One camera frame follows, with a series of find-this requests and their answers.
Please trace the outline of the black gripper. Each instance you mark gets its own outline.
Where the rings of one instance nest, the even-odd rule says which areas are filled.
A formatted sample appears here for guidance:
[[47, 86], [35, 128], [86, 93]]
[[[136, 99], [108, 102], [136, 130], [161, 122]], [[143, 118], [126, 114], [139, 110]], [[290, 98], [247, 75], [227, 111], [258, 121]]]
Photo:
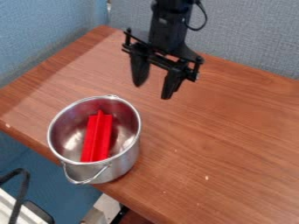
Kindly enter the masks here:
[[191, 8], [153, 8], [154, 15], [150, 33], [127, 29], [123, 51], [130, 55], [132, 80], [140, 87], [157, 65], [169, 71], [163, 82], [162, 98], [169, 100], [185, 80], [195, 81], [203, 57], [186, 45], [187, 30], [199, 31], [190, 26]]

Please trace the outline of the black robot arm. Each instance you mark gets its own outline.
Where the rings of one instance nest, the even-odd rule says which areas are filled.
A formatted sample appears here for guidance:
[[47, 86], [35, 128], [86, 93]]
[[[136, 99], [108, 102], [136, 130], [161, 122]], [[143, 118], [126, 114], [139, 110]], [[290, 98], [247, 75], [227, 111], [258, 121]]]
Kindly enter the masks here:
[[162, 98], [169, 100], [185, 80], [197, 81], [205, 58], [186, 45], [187, 30], [198, 32], [209, 17], [202, 0], [154, 0], [150, 32], [127, 29], [122, 51], [130, 55], [132, 81], [140, 87], [157, 65], [167, 71]]

